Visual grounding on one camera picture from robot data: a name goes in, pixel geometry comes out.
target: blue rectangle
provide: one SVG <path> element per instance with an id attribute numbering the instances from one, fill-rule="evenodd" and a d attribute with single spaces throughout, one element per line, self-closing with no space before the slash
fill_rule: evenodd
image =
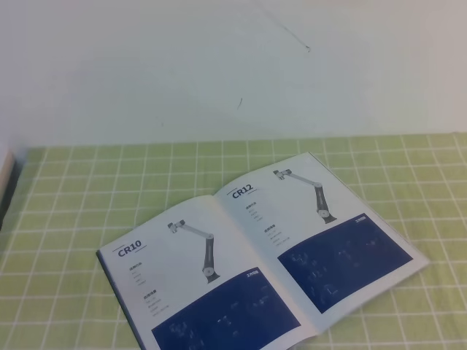
<path id="1" fill-rule="evenodd" d="M 302 241 L 278 259 L 322 314 L 412 257 L 361 214 Z"/>
<path id="2" fill-rule="evenodd" d="M 300 326 L 259 268 L 240 273 L 153 329 L 162 350 L 258 350 Z"/>

